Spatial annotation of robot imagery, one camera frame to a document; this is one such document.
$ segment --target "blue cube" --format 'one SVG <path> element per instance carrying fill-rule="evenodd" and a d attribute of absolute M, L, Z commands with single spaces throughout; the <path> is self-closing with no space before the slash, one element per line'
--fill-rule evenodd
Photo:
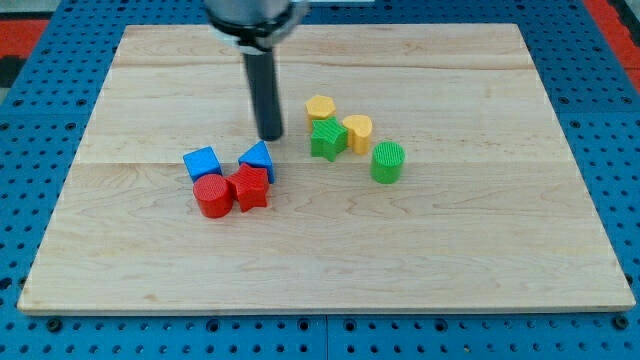
<path fill-rule="evenodd" d="M 184 155 L 182 159 L 194 183 L 207 174 L 222 175 L 220 162 L 210 146 L 190 152 Z"/>

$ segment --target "wood grain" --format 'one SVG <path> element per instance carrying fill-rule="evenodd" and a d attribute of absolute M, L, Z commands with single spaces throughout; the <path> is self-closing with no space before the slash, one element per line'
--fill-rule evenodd
<path fill-rule="evenodd" d="M 515 25 L 301 26 L 270 205 L 199 214 L 183 154 L 256 141 L 239 55 L 130 26 L 19 301 L 31 315 L 619 311 L 635 300 Z M 405 148 L 309 155 L 304 102 Z"/>

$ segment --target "blue block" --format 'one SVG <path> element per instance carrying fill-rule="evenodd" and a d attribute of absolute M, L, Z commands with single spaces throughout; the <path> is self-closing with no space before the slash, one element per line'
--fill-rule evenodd
<path fill-rule="evenodd" d="M 247 150 L 238 159 L 238 165 L 241 164 L 251 165 L 253 167 L 267 169 L 269 175 L 269 184 L 276 182 L 276 174 L 273 171 L 273 161 L 271 161 L 271 155 L 267 149 L 267 144 L 264 141 L 260 141 L 253 145 L 251 149 Z"/>
<path fill-rule="evenodd" d="M 190 152 L 184 155 L 182 159 L 194 183 L 207 174 L 222 175 L 220 162 L 210 146 Z"/>

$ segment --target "building block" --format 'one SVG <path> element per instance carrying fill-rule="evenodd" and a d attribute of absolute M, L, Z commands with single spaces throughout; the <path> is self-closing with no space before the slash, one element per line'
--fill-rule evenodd
<path fill-rule="evenodd" d="M 231 185 L 231 195 L 240 203 L 242 212 L 254 207 L 267 206 L 267 169 L 254 168 L 243 163 L 235 174 L 227 177 L 227 181 Z"/>
<path fill-rule="evenodd" d="M 393 184 L 402 174 L 404 149 L 392 141 L 381 142 L 373 149 L 371 177 L 381 184 Z"/>
<path fill-rule="evenodd" d="M 201 176 L 193 184 L 195 196 L 200 212 L 209 218 L 220 218 L 233 208 L 233 197 L 227 180 L 218 174 Z"/>
<path fill-rule="evenodd" d="M 243 163 L 251 165 L 251 167 L 254 168 L 267 169 L 269 184 L 276 182 L 276 175 L 273 171 L 273 161 L 271 160 L 269 149 L 267 149 L 267 144 L 264 141 L 260 141 L 253 145 L 251 149 L 247 150 L 246 153 L 240 156 L 238 159 L 238 165 L 242 165 Z"/>
<path fill-rule="evenodd" d="M 314 120 L 327 120 L 336 115 L 336 105 L 333 98 L 316 95 L 304 104 L 307 110 L 307 129 L 313 131 Z"/>
<path fill-rule="evenodd" d="M 342 120 L 342 125 L 349 132 L 347 146 L 351 147 L 353 152 L 358 155 L 368 153 L 373 132 L 371 118 L 367 115 L 350 115 Z"/>
<path fill-rule="evenodd" d="M 220 162 L 210 146 L 190 152 L 182 159 L 194 183 L 206 174 L 222 175 Z"/>
<path fill-rule="evenodd" d="M 315 120 L 311 134 L 311 156 L 324 157 L 333 162 L 347 148 L 347 129 L 335 117 Z"/>

